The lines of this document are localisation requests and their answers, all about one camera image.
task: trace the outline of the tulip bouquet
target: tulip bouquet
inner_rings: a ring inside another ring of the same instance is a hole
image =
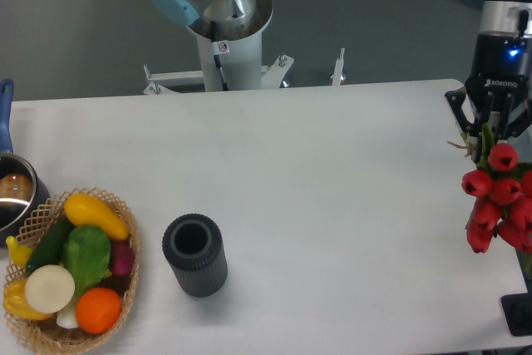
[[[467,222],[467,241],[485,253],[500,236],[521,252],[527,273],[532,252],[532,164],[519,162],[507,143],[494,144],[491,129],[482,129],[482,156],[476,170],[462,179],[462,189],[476,197]]]

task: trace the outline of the yellow squash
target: yellow squash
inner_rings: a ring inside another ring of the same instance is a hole
[[[13,236],[8,236],[6,239],[7,249],[9,250],[9,258],[12,259],[16,266],[21,269],[26,268],[26,263],[32,255],[33,249],[28,246],[17,243],[17,239]]]
[[[130,235],[126,223],[102,200],[78,193],[66,199],[65,214],[75,226],[95,224],[111,240],[124,241]]]

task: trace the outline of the black stand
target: black stand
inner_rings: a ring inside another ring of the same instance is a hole
[[[532,335],[532,295],[511,294],[500,299],[512,336]]]

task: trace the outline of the cucumber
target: cucumber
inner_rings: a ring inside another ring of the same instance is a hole
[[[59,264],[63,255],[63,245],[75,226],[67,216],[61,214],[57,222],[42,237],[26,263],[26,276],[45,265]]]

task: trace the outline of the wicker basket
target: wicker basket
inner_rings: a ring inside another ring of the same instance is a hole
[[[107,193],[106,191],[99,189],[74,189],[72,192],[65,192],[62,195],[57,195],[52,199],[48,199],[44,205],[39,205],[37,210],[32,212],[30,218],[26,219],[17,236],[18,243],[35,248],[40,238],[47,232],[50,226],[57,221],[57,217],[63,211],[65,200],[74,193],[87,193],[104,200],[126,222],[131,232],[129,245],[135,252],[135,264],[131,276],[125,278],[115,278],[111,276],[102,280],[100,284],[116,290],[122,300],[122,312],[120,317],[115,324],[103,334],[89,334],[80,328],[60,328],[56,325],[55,316],[41,322],[33,322],[6,313],[5,317],[7,320],[7,326],[17,338],[17,342],[34,353],[74,355],[84,353],[104,343],[124,323],[135,296],[140,265],[140,242],[135,216],[131,213],[131,210],[127,207],[126,203],[112,193]],[[24,272],[10,261],[7,266],[7,282],[5,286],[13,281],[24,279],[25,277]]]

